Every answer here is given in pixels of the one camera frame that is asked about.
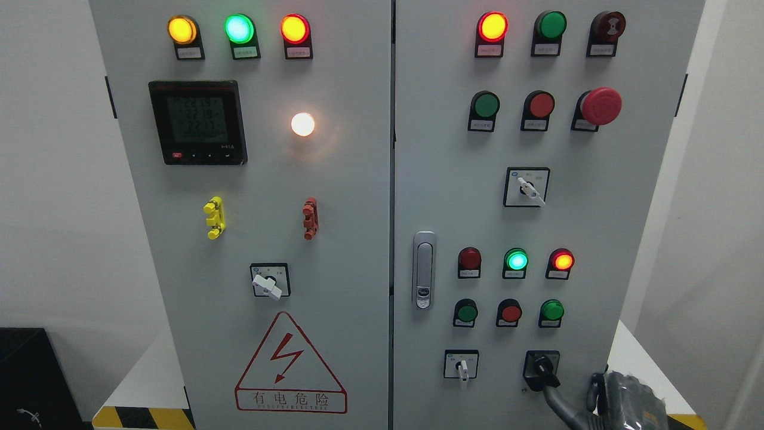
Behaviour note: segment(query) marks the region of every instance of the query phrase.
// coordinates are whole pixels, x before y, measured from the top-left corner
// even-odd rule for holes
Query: yellow indicator light
[[[508,27],[507,17],[503,13],[488,12],[480,19],[477,28],[486,42],[498,42],[504,38]]]
[[[167,22],[167,33],[178,45],[187,45],[196,39],[196,23],[185,15],[176,15]]]
[[[300,112],[292,118],[292,131],[298,136],[310,136],[315,129],[316,121],[307,112]]]
[[[301,44],[309,33],[310,25],[302,15],[289,14],[281,20],[281,35],[291,44]]]

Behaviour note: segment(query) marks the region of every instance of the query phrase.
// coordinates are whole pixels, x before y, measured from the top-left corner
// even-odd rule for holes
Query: lcd display
[[[173,137],[178,143],[226,143],[221,97],[167,97]]]

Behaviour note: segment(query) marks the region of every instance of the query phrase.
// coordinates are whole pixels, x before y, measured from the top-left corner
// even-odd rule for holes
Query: lightning bolt symbol
[[[284,347],[289,343],[291,339],[292,339],[291,333],[284,334],[284,339],[281,340],[281,343],[279,344],[279,347],[276,348],[274,355],[270,356],[270,361],[279,360],[280,358],[285,358],[285,357],[292,357],[292,361],[290,361],[289,364],[286,365],[286,369],[284,369],[283,372],[276,375],[276,382],[274,382],[274,384],[279,383],[282,379],[285,378],[284,374],[287,372],[287,370],[289,370],[289,368],[294,364],[294,362],[297,361],[299,356],[302,355],[303,351],[305,351],[305,350],[299,350],[293,353],[285,353],[280,355],[281,350],[284,349]]]

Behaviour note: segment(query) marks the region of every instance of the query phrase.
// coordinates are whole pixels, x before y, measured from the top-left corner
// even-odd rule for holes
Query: red indicator light
[[[289,14],[281,20],[281,35],[291,44],[301,44],[308,39],[310,24],[302,15]]]
[[[464,248],[459,253],[459,264],[465,270],[476,270],[482,261],[480,251],[475,248]]]
[[[498,42],[504,39],[510,24],[501,12],[488,12],[477,23],[477,32],[486,42]]]
[[[573,258],[573,254],[567,249],[558,251],[552,256],[552,265],[557,270],[569,270],[573,267],[574,263],[575,259]]]

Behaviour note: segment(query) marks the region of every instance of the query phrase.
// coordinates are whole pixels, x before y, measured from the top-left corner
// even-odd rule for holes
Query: electrical hazard symbol
[[[292,315],[279,312],[236,385],[240,411],[344,414],[348,393]]]

